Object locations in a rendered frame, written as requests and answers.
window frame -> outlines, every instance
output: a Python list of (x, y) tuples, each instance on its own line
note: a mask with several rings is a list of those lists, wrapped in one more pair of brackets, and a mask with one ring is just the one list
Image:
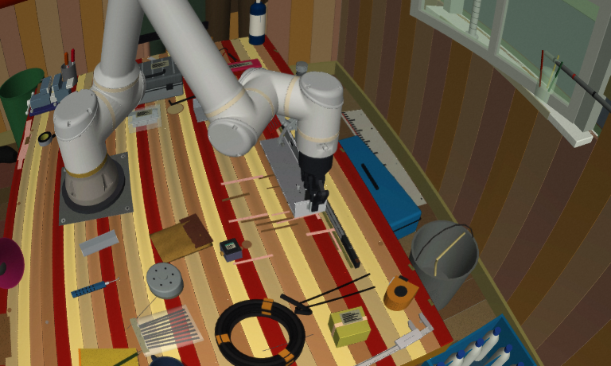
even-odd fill
[[(611, 76), (611, 0), (588, 1), (598, 6), (598, 15), (578, 76), (602, 94)], [(548, 104), (543, 104), (532, 94), (535, 81), (527, 73), (500, 57), (498, 52), (509, 0), (496, 0), (488, 48), (477, 43), (467, 32), (459, 31), (445, 21), (428, 14), (424, 4), (425, 0), (411, 0), (410, 15), (465, 46), (509, 77), (508, 79), (519, 88), (518, 90), (552, 121), (573, 146), (582, 146), (591, 142), (592, 135), (589, 131), (594, 128), (600, 113), (606, 112), (601, 104), (578, 85), (568, 105), (556, 94), (550, 97)]]

gray round container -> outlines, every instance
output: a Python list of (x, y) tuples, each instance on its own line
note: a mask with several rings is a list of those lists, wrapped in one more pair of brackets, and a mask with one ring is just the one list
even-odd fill
[[(477, 265), (479, 249), (471, 232), (462, 226), (443, 229), (455, 225), (452, 221), (437, 220), (420, 228), (411, 242), (410, 261), (418, 277), (430, 295), (437, 310), (443, 309), (456, 294), (467, 276)], [(456, 239), (465, 235), (443, 255), (434, 275), (435, 259), (452, 245)]]

screwdriver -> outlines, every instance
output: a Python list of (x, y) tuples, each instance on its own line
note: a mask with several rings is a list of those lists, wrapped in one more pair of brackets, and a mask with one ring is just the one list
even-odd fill
[(79, 296), (83, 296), (85, 294), (89, 294), (91, 292), (95, 292), (96, 290), (100, 290), (100, 289), (104, 289), (106, 286), (108, 286), (111, 282), (115, 282), (119, 280), (119, 278), (117, 278), (116, 280), (112, 280), (112, 281), (108, 281), (108, 282), (97, 282), (96, 284), (90, 285), (90, 286), (86, 286), (84, 288), (80, 288), (78, 290), (75, 290), (72, 293), (72, 298), (77, 298)]

robotic arm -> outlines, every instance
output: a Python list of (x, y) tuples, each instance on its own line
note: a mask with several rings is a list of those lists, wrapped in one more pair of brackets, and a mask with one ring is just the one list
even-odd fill
[(78, 208), (105, 208), (123, 187), (105, 141), (134, 110), (146, 82), (135, 62), (142, 17), (189, 82), (210, 121), (208, 138), (222, 154), (245, 155), (275, 115), (298, 121), (302, 180), (313, 202), (325, 202), (325, 175), (337, 150), (343, 88), (331, 75), (302, 77), (262, 68), (238, 81), (187, 0), (108, 0), (102, 58), (93, 86), (71, 94), (53, 117), (66, 168), (64, 195)]

striped table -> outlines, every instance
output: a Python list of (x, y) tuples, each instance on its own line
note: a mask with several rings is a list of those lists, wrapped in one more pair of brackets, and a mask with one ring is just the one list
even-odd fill
[[(264, 68), (290, 73), (269, 41), (254, 47), (246, 38), (217, 46), (240, 60), (258, 58)], [(77, 90), (91, 87), (92, 77), (93, 73), (82, 75)], [(185, 82), (185, 94), (177, 100), (192, 94)], [(235, 265), (225, 262), (216, 244), (215, 249), (173, 262), (183, 275), (184, 291), (172, 300), (155, 300), (145, 314), (187, 305), (205, 340), (164, 355), (188, 366), (229, 365), (214, 341), (216, 319), (229, 306), (252, 298), (272, 298), (288, 306), (280, 294), (301, 301), (367, 273), (371, 274), (368, 278), (326, 297), (333, 299), (370, 286), (376, 286), (375, 290), (318, 306), (311, 316), (300, 316), (309, 337), (296, 364), (352, 366), (393, 346), (396, 338), (410, 331), (408, 320), (423, 329), (418, 321), (421, 312), (433, 325), (433, 333), (378, 365), (419, 363), (415, 360), (439, 352), (452, 341), (424, 288), (404, 311), (384, 307), (382, 298), (394, 276), (406, 275), (422, 284), (343, 150), (336, 152), (327, 176), (329, 201), (363, 263), (359, 269), (349, 266), (328, 233), (308, 235), (330, 229), (315, 216), (275, 224), (265, 219), (231, 222), (260, 214), (273, 215), (273, 220), (291, 218), (273, 177), (221, 185), (272, 173), (263, 149), (258, 144), (241, 158), (225, 157), (205, 138), (207, 123), (197, 123), (192, 112), (168, 114), (168, 101), (158, 103), (161, 128), (131, 134), (125, 121), (107, 140), (110, 155), (129, 153), (134, 202), (130, 214), (58, 226), (64, 163), (57, 142), (46, 147), (29, 145), (23, 168), (15, 171), (4, 231), (25, 256), (20, 284), (0, 290), (0, 314), (8, 312), (10, 318), (12, 356), (6, 359), (7, 366), (78, 364), (80, 348), (137, 348), (133, 330), (125, 328), (130, 318), (154, 300), (145, 274), (161, 258), (150, 235), (192, 214), (200, 217), (216, 243), (235, 237), (247, 247), (243, 259), (273, 256)], [(192, 111), (193, 101), (187, 103)], [(277, 137), (277, 127), (274, 119), (262, 139)], [(53, 130), (52, 112), (33, 118), (32, 142), (47, 130)], [(247, 195), (223, 201), (243, 194)], [(288, 224), (296, 225), (264, 232)], [(115, 230), (119, 244), (84, 258), (78, 244), (110, 230)], [(101, 292), (80, 298), (70, 295), (72, 290), (118, 277), (120, 281)], [(357, 306), (364, 307), (372, 332), (365, 342), (336, 348), (327, 326), (329, 315)], [(266, 357), (279, 353), (288, 336), (275, 321), (249, 318), (236, 326), (232, 341), (245, 354)], [(150, 362), (143, 355), (138, 359), (140, 365)]]

